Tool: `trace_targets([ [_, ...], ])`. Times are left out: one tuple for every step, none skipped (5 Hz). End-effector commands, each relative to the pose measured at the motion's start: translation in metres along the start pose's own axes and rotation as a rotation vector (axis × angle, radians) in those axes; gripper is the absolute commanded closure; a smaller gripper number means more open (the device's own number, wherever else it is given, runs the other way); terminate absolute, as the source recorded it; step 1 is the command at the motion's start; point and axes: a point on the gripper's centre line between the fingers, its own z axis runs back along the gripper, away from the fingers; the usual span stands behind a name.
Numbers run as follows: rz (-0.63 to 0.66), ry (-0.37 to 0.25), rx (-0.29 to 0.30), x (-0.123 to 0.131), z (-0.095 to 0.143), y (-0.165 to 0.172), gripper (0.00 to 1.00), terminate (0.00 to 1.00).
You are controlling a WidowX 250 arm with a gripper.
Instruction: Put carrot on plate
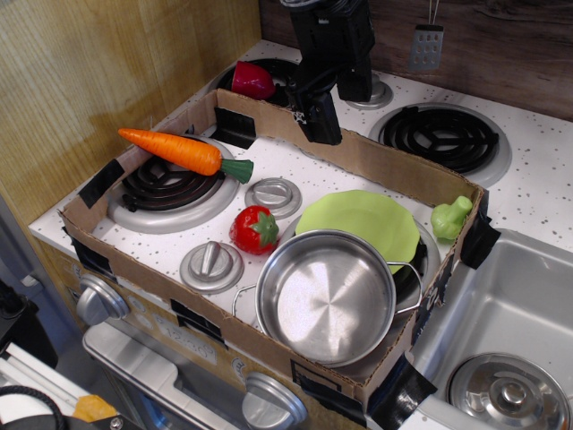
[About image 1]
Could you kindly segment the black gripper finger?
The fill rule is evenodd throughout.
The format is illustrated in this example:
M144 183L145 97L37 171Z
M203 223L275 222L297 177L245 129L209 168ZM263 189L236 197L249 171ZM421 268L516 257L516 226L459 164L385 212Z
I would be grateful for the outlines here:
M309 142L341 143L341 129L330 89L302 91L288 87L286 94L294 119Z
M338 95L344 101L366 102L372 96L372 65L360 61L338 73Z

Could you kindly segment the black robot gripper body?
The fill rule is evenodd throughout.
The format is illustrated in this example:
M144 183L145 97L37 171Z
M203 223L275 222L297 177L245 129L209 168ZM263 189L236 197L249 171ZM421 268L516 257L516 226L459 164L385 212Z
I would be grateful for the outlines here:
M291 87L317 88L325 79L360 61L370 61L375 44L366 1L291 1L289 13L302 61Z

